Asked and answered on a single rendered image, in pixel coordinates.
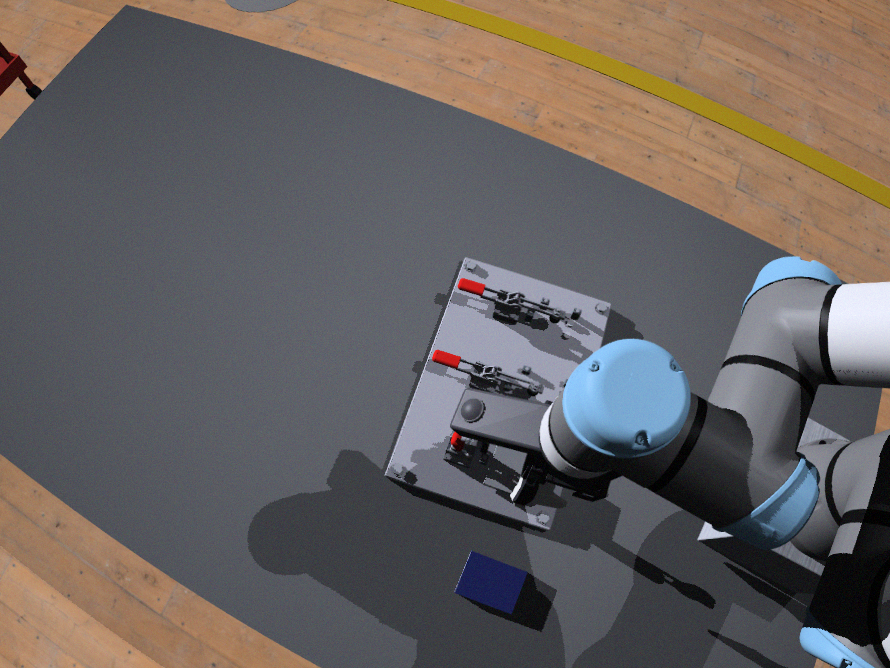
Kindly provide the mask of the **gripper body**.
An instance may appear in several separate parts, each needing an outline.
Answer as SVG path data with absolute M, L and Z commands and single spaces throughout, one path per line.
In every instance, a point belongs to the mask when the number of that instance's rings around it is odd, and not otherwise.
M 540 445 L 542 455 L 546 459 L 543 457 L 539 457 L 539 456 L 535 456 L 535 455 L 530 456 L 530 454 L 527 454 L 525 462 L 524 462 L 524 466 L 522 469 L 521 478 L 525 479 L 527 477 L 527 479 L 535 481 L 536 483 L 539 483 L 539 484 L 545 484 L 547 481 L 548 483 L 558 485 L 558 486 L 561 486 L 561 487 L 564 487 L 564 488 L 567 488 L 570 490 L 574 490 L 574 493 L 572 494 L 572 496 L 594 502 L 594 501 L 606 498 L 611 480 L 614 480 L 614 479 L 622 476 L 613 470 L 611 470 L 601 476 L 593 477 L 593 478 L 589 478 L 589 479 L 578 479 L 575 477 L 565 475 L 562 472 L 560 472 L 559 470 L 557 470 L 557 468 L 555 466 L 553 466 L 548 461 L 548 459 L 542 449 L 541 442 L 540 442 L 540 430 L 539 430 L 539 445 Z M 550 467 L 547 464 L 547 461 L 556 470 L 554 470 L 552 467 Z M 565 476 L 563 476 L 563 475 L 565 475 Z M 593 490 L 593 489 L 595 489 L 595 490 Z M 588 496 L 583 495 L 582 493 L 588 494 Z M 589 495 L 594 496 L 594 497 L 590 497 Z

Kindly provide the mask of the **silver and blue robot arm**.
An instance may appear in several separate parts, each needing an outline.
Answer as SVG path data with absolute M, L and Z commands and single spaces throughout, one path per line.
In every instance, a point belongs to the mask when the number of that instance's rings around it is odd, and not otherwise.
M 543 457 L 541 425 L 568 476 L 613 470 L 718 532 L 827 561 L 802 648 L 835 668 L 890 668 L 890 429 L 798 447 L 820 384 L 890 389 L 890 282 L 842 284 L 784 257 L 760 271 L 708 401 L 668 351 L 623 339 L 551 406 L 466 388 L 450 428 Z

